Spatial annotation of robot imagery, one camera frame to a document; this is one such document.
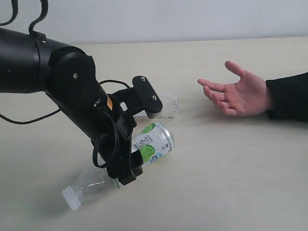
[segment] black robotic arm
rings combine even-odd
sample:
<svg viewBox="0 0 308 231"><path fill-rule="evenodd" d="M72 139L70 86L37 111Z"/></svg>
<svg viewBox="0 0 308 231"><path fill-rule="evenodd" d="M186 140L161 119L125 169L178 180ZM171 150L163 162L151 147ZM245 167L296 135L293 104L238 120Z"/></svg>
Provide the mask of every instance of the black robotic arm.
<svg viewBox="0 0 308 231"><path fill-rule="evenodd" d="M133 116L145 110L153 118L163 105L143 76L133 78L133 87L124 83L127 89L107 94L96 80L91 56L33 30L48 11L48 1L41 0L41 4L41 15L31 23L29 34L0 28L0 93L45 92L90 138L94 165L105 167L111 178L126 185L142 173L143 164L139 151L131 153L131 135L137 125ZM12 7L14 20L17 0L12 0ZM98 153L105 161L102 166Z"/></svg>

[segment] table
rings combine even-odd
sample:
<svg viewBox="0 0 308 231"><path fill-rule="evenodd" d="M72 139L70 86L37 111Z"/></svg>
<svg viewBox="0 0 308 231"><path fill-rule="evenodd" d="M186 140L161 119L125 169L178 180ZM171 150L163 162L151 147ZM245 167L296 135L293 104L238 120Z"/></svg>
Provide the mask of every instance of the table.
<svg viewBox="0 0 308 231"><path fill-rule="evenodd" d="M73 212L60 191L91 162L89 139L63 114L27 126L0 120L1 230L307 230L307 124L224 116L196 81L237 81L226 60L264 79L306 72L308 38L78 46L95 59L98 80L144 75L159 94L179 97L178 117L165 121L176 149ZM1 94L0 108L23 121L57 109L43 93Z"/></svg>

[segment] open palm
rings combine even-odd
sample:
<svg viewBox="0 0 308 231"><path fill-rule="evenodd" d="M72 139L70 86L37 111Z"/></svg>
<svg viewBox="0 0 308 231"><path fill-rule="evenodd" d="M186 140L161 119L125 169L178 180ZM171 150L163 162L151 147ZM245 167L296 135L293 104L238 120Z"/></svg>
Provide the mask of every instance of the open palm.
<svg viewBox="0 0 308 231"><path fill-rule="evenodd" d="M240 77L237 83L220 84L198 80L204 94L217 109L229 116L253 116L271 109L270 94L262 78L230 61L225 66Z"/></svg>

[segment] beverage can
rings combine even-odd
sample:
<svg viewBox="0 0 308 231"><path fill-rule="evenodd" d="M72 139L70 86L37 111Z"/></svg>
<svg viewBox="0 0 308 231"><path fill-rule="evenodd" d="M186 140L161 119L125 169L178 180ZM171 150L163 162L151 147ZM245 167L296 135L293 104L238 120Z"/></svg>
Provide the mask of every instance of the beverage can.
<svg viewBox="0 0 308 231"><path fill-rule="evenodd" d="M143 166L146 166L174 149L174 139L171 132L161 122L151 123L145 127L133 140L132 152L140 150Z"/></svg>

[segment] white bottle cap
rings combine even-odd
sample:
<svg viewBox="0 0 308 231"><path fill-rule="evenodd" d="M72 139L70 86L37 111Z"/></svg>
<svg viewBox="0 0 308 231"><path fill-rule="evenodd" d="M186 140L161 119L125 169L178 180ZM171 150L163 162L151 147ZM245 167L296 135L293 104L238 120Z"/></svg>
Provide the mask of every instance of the white bottle cap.
<svg viewBox="0 0 308 231"><path fill-rule="evenodd" d="M78 197L76 196L71 186L68 186L66 189L63 189L61 192L62 192L64 199L66 200L66 202L68 203L69 207L72 210L75 211L82 206L81 202L79 201Z"/></svg>

